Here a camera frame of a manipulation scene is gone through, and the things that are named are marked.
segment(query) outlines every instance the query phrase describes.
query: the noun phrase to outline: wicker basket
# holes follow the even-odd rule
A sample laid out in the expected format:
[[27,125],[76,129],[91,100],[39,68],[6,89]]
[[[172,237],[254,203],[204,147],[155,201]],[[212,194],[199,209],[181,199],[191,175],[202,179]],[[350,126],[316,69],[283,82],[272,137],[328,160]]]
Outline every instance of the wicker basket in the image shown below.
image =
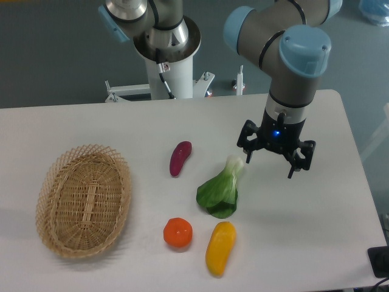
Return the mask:
[[120,153],[84,145],[51,166],[36,207],[36,228],[58,255],[92,256],[113,244],[130,200],[129,167]]

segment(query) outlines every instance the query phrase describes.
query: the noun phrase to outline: cable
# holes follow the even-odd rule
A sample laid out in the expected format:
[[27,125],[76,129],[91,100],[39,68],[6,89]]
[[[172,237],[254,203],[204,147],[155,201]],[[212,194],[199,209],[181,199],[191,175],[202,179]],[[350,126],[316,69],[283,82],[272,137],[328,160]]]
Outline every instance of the cable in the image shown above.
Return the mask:
[[388,281],[388,280],[389,280],[389,277],[388,277],[388,278],[385,278],[384,280],[379,281],[377,284],[375,284],[375,285],[370,289],[369,292],[376,292],[378,286],[381,285],[382,283]]
[[[156,63],[158,65],[160,65],[162,62],[160,60],[160,50],[159,49],[156,49]],[[174,96],[174,94],[171,92],[170,90],[170,87],[168,85],[168,83],[166,82],[166,80],[164,79],[164,76],[162,75],[162,72],[159,72],[159,78],[160,80],[162,81],[162,83],[165,85],[165,88],[168,92],[168,95],[169,95],[169,98],[170,99],[176,99],[176,97]]]

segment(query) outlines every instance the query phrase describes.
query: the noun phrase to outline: green leafy vegetable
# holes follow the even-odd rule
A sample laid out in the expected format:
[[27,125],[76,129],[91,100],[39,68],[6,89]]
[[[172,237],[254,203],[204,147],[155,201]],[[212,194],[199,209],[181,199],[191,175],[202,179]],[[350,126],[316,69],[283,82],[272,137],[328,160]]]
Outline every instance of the green leafy vegetable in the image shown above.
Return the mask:
[[224,169],[197,189],[196,201],[212,216],[225,219],[236,211],[237,179],[244,167],[239,156],[230,155]]

